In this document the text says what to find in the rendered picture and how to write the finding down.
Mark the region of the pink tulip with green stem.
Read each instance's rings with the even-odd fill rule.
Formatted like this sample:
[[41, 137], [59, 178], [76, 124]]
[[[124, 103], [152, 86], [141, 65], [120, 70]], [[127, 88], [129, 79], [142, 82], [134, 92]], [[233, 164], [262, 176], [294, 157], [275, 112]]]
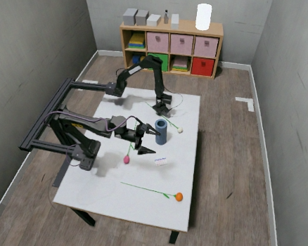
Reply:
[[[128, 151], [128, 154], [129, 154], [129, 151]], [[125, 164], [129, 162], [129, 155], [128, 154], [124, 157], [124, 163]]]

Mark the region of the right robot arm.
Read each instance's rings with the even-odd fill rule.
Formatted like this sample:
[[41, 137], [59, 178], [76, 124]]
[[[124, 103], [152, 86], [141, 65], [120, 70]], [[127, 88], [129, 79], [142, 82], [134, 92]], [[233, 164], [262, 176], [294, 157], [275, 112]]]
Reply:
[[[101, 142], [87, 138], [76, 127], [86, 129], [96, 134], [97, 136], [102, 136], [109, 139], [112, 136], [113, 131], [108, 132], [106, 130], [106, 123], [103, 119], [97, 122], [92, 122], [92, 120], [98, 120], [102, 117], [97, 118], [79, 115], [77, 113], [69, 111], [65, 104], [61, 104], [58, 112], [61, 112], [61, 114], [57, 113], [57, 115], [54, 116], [50, 125], [51, 128], [56, 131], [61, 131], [67, 134], [80, 146], [80, 148], [83, 150], [82, 154], [84, 155], [79, 166], [81, 168], [90, 169]], [[125, 120], [126, 118], [121, 115], [112, 116], [111, 119], [106, 118], [106, 121], [108, 123], [108, 130], [114, 129]], [[114, 137], [124, 140], [125, 133], [128, 134], [127, 121], [114, 130]]]

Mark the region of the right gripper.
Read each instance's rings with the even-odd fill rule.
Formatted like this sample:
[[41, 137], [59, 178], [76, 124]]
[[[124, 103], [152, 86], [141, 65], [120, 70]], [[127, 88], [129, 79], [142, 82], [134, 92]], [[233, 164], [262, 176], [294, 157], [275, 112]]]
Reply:
[[[137, 150], [137, 155], [145, 155], [145, 154], [155, 154], [156, 152], [154, 150], [151, 150], [149, 148], [146, 148], [144, 146], [142, 146], [142, 141], [141, 138], [143, 138], [144, 133], [143, 134], [138, 134], [138, 132], [141, 130], [141, 125], [136, 125], [136, 129], [127, 129], [128, 134], [125, 133], [124, 135], [124, 140], [135, 143], [134, 145], [134, 149]], [[147, 129], [146, 129], [146, 134], [152, 134], [152, 135], [158, 135], [160, 136], [161, 133], [156, 131], [149, 123], [146, 123], [147, 125]], [[150, 130], [152, 131], [150, 131]], [[153, 132], [154, 131], [154, 132]]]

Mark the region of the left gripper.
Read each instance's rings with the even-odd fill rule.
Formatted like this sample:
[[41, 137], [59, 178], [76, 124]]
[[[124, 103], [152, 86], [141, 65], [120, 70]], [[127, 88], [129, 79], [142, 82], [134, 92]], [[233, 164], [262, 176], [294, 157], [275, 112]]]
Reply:
[[152, 106], [152, 108], [155, 109], [155, 111], [158, 114], [160, 114], [162, 111], [167, 112], [169, 110], [164, 103], [156, 103], [156, 102], [155, 105]]

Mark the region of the blue-grey hollow cylinder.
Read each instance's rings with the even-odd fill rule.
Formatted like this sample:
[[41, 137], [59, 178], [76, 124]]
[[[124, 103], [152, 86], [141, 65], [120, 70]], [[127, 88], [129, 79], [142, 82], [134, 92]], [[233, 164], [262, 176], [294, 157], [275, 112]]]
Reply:
[[167, 142], [167, 121], [164, 119], [158, 119], [155, 122], [155, 130], [160, 132], [161, 135], [155, 135], [155, 142], [158, 145], [164, 145]]

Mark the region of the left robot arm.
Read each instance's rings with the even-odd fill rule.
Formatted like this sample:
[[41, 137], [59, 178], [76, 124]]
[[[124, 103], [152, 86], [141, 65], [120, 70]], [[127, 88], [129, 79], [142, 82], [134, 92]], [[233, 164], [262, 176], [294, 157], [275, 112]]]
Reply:
[[[160, 62], [161, 61], [161, 62]], [[156, 94], [156, 103], [166, 103], [171, 105], [172, 103], [172, 96], [163, 93], [165, 88], [162, 83], [162, 70], [161, 70], [161, 63], [162, 60], [156, 58], [155, 56], [148, 55], [140, 63], [135, 64], [134, 66], [130, 67], [129, 69], [123, 70], [116, 80], [117, 84], [113, 90], [113, 94], [121, 95], [124, 87], [127, 83], [127, 79], [132, 76], [133, 74], [137, 73], [138, 71], [145, 69], [145, 68], [152, 68], [154, 72], [155, 78], [155, 94]], [[123, 80], [123, 81], [122, 81]]]

